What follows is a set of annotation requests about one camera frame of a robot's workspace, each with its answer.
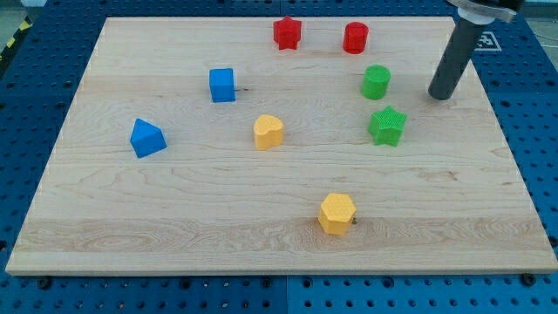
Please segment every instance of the blue block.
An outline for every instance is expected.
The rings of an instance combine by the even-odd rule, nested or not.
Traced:
[[[209,89],[213,102],[235,101],[233,69],[209,70]]]
[[[158,127],[153,126],[142,119],[136,119],[130,142],[132,143],[133,150],[136,152],[136,155],[138,155],[138,158],[145,157],[149,154],[159,152],[161,149],[167,148],[163,132]]]

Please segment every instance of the yellow heart-shaped block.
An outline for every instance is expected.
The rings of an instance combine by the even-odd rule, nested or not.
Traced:
[[[278,118],[263,114],[254,124],[255,148],[267,150],[282,144],[283,123]]]

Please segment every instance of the green star-shaped block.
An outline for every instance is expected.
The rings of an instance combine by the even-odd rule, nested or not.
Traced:
[[[387,144],[396,147],[403,134],[407,115],[398,113],[391,106],[373,113],[368,125],[368,132],[374,137],[374,145]]]

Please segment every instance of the red star-shaped block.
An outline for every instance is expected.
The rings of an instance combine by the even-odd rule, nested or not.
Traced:
[[[279,50],[296,49],[300,41],[302,21],[284,17],[281,21],[273,22],[273,40],[279,44]]]

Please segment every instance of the wooden table surface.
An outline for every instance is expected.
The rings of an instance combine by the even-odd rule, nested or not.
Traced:
[[[449,17],[303,18],[278,51],[277,18],[107,18],[10,257],[13,275],[490,274],[558,268],[471,65],[453,98],[426,87]],[[362,55],[344,26],[370,27]],[[362,97],[368,65],[391,70]],[[213,104],[208,71],[235,69],[237,101]],[[370,115],[406,113],[398,147]],[[257,151],[261,114],[284,144]],[[138,160],[133,122],[164,151]],[[349,194],[344,236],[317,222]]]

